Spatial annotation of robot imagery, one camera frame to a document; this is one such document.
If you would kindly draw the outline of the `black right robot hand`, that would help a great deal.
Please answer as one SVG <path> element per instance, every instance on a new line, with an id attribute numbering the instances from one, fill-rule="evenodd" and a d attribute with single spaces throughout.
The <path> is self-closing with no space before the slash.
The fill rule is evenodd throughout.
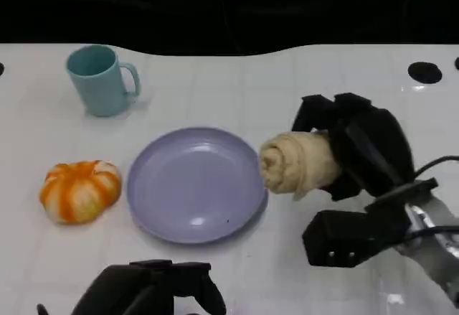
<path id="1" fill-rule="evenodd" d="M 353 93 L 302 98 L 293 131 L 324 131 L 342 169 L 324 187 L 333 201 L 366 191 L 379 197 L 415 178 L 412 150 L 399 121 L 384 108 Z"/>

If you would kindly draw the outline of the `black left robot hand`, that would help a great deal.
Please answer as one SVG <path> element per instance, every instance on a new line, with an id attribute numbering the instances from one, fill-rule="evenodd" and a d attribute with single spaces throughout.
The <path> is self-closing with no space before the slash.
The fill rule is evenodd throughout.
<path id="1" fill-rule="evenodd" d="M 110 265 L 90 284 L 73 314 L 173 314 L 176 297 L 192 297 L 207 314 L 227 308 L 209 263 L 144 260 Z"/>

